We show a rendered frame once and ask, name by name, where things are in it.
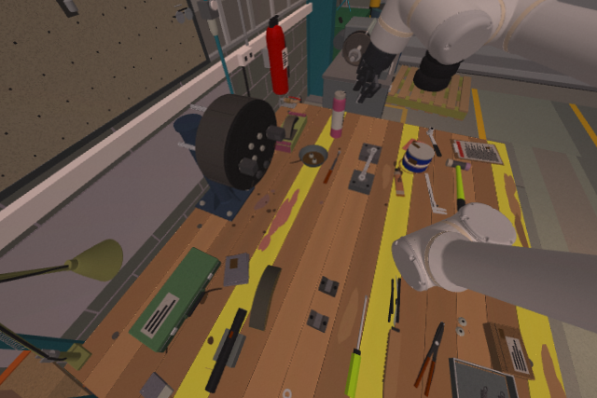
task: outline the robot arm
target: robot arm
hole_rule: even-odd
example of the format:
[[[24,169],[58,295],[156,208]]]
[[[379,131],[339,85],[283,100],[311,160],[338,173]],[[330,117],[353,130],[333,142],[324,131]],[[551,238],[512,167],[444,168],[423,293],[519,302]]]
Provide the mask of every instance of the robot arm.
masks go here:
[[[357,69],[354,90],[379,89],[377,77],[415,34],[427,51],[419,89],[448,87],[460,63],[492,45],[597,86],[597,11],[557,0],[388,0]]]

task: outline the wooden table top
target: wooden table top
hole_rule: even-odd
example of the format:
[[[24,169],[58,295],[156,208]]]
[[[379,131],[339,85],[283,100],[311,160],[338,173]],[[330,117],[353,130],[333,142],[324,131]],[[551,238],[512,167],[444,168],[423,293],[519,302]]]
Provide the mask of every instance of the wooden table top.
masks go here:
[[[214,356],[222,328],[229,328],[236,310],[249,299],[245,309],[250,311],[252,296],[243,291],[255,290],[266,262],[281,268],[266,330],[250,328],[249,314],[241,331],[246,340],[238,363],[226,368],[215,395],[269,398],[285,394],[288,398],[290,391],[294,398],[345,397],[367,295],[356,395],[383,396],[385,352],[392,325],[387,322],[387,286],[389,279],[399,276],[391,244],[456,213],[455,171],[445,166],[445,159],[452,154],[450,139],[480,140],[436,131],[443,158],[434,159],[427,173],[437,204],[448,214],[433,214],[422,174],[405,174],[406,197],[397,197],[394,189],[394,166],[404,154],[402,146],[411,138],[431,144],[426,129],[347,114],[342,137],[333,140],[329,137],[331,110],[304,104],[298,109],[308,119],[295,150],[291,154],[276,152],[271,167],[234,221],[201,210],[193,212],[86,341],[84,347],[92,356],[83,368],[67,367],[98,398],[141,397],[139,391],[153,372],[175,390],[177,398],[207,396],[204,388],[214,365],[208,358]],[[281,108],[276,113],[278,123],[287,112]],[[299,158],[301,147],[316,143],[328,145],[328,160],[322,167],[309,169],[291,163]],[[379,163],[368,170],[375,175],[369,195],[348,188],[354,170],[365,165],[358,160],[362,144],[382,147]],[[324,184],[339,148],[336,168]],[[471,171],[463,172],[466,201],[499,210],[492,166],[482,162],[472,162],[472,166]],[[128,330],[191,247],[212,254],[223,264],[228,255],[251,254],[250,282],[224,288],[222,266],[212,278],[210,292],[167,351],[153,352]],[[335,297],[318,291],[322,276],[339,283]],[[324,333],[306,325],[311,309],[329,318]],[[467,320],[465,336],[456,334],[459,317]],[[445,323],[445,331],[430,397],[451,397],[449,358],[491,367],[482,329],[487,321],[519,327],[513,305],[472,291],[456,294],[434,287],[418,293],[403,281],[397,325],[401,348],[387,358],[388,365],[398,368],[385,373],[385,380],[394,381],[399,390],[395,396],[423,397],[426,375],[422,386],[415,389],[413,384],[439,322]],[[116,331],[120,336],[114,340]],[[528,381],[517,378],[516,383],[519,396],[530,397]]]

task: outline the gray floor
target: gray floor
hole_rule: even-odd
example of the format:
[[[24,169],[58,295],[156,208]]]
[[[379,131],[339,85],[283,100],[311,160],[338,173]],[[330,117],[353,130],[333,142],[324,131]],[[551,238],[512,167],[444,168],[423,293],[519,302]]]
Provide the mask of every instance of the gray floor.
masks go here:
[[[597,93],[472,77],[488,139],[507,145],[531,245],[597,254],[591,240],[591,230],[597,228],[597,147],[568,104],[578,104],[597,130]],[[201,105],[224,93],[225,84]],[[309,97],[307,103],[321,104],[321,98]],[[383,117],[399,121],[401,114],[386,107]],[[408,111],[407,123],[478,136],[472,109],[463,121]],[[176,146],[180,140],[172,123],[164,125],[37,231],[0,254],[3,271],[13,271],[55,266],[86,244],[106,238],[118,240],[125,251],[123,269],[108,284],[62,273],[3,285],[3,309],[19,311],[3,313],[4,325],[41,336],[85,339],[91,334],[186,219],[206,187],[188,151]],[[561,179],[568,180],[565,187]],[[125,198],[125,206],[114,208],[116,198]],[[106,220],[120,230],[102,233],[98,223]],[[583,223],[582,228],[575,222]],[[47,247],[45,240],[53,241],[52,246]],[[554,320],[550,324],[568,398],[597,397],[592,373],[597,365],[597,334]],[[0,350],[0,370],[18,354]]]

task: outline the wooden workbench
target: wooden workbench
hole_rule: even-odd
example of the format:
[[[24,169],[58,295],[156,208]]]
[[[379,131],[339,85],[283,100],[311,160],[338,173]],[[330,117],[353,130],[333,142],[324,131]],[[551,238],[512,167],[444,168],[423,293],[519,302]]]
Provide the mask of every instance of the wooden workbench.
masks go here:
[[[153,352],[131,337],[128,330],[191,247],[222,262],[231,254],[253,255],[262,250],[258,246],[268,229],[275,227],[271,226],[274,217],[289,214],[293,206],[292,200],[285,198],[292,196],[290,188],[301,164],[290,162],[299,158],[301,147],[316,142],[331,116],[331,111],[325,108],[302,104],[295,110],[299,109],[307,114],[308,121],[297,148],[291,154],[276,152],[271,167],[234,221],[200,210],[193,212],[89,337],[84,346],[92,356],[84,367],[80,371],[67,367],[98,398],[141,397],[139,391],[153,372],[177,391],[201,347],[211,341],[215,351],[222,335],[213,332],[213,327],[234,289],[223,288],[223,266],[213,277],[210,292],[182,325],[166,352]],[[279,123],[286,114],[285,108],[276,113]],[[296,198],[302,194],[304,203],[275,259],[274,265],[282,271],[266,330],[250,328],[250,315],[247,317],[242,330],[246,335],[243,351],[235,368],[224,372],[216,396],[276,398],[283,396],[286,389],[292,391],[294,398],[346,396],[344,387],[358,339],[362,299],[370,295],[379,250],[388,249],[381,247],[382,233],[388,201],[394,195],[394,165],[403,126],[347,114],[342,137],[331,144],[328,160],[316,174],[311,188],[294,195]],[[418,140],[430,144],[425,131],[419,129]],[[424,176],[414,175],[410,204],[405,202],[405,206],[410,206],[407,233],[456,212],[455,171],[445,166],[445,159],[451,155],[451,138],[467,139],[436,131],[444,157],[435,160],[427,171],[436,202],[448,214],[432,214]],[[358,161],[363,143],[382,146],[379,163],[368,170],[375,174],[369,195],[348,189],[353,171],[362,170],[365,165]],[[336,168],[324,184],[339,148]],[[463,172],[466,201],[498,209],[491,165],[472,164],[470,172]],[[322,276],[339,282],[336,297],[317,291]],[[306,325],[311,309],[329,317],[324,333]],[[455,332],[458,317],[465,317],[468,322],[465,336],[457,336]],[[387,311],[380,316],[368,314],[367,319],[387,319]],[[519,326],[516,307],[499,300],[472,291],[456,294],[439,288],[417,293],[402,282],[398,325],[402,346],[397,355],[398,371],[392,372],[392,378],[398,381],[400,397],[423,396],[425,381],[418,389],[413,384],[440,321],[445,323],[445,332],[430,397],[451,397],[448,358],[491,366],[483,323]],[[115,332],[119,332],[117,339],[112,338]],[[203,387],[210,373],[207,370],[202,373]],[[517,388],[520,397],[530,397],[526,380],[517,379]]]

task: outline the hammer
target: hammer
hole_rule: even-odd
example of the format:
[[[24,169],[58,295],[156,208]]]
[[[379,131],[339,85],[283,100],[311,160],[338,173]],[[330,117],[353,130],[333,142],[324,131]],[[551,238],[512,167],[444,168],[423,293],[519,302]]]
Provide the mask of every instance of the hammer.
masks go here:
[[[466,172],[469,171],[470,163],[460,162],[458,160],[449,158],[448,160],[446,160],[446,166],[456,168],[456,207],[458,208],[458,210],[460,210],[466,205],[465,190],[463,189],[463,176],[461,170],[465,170]]]

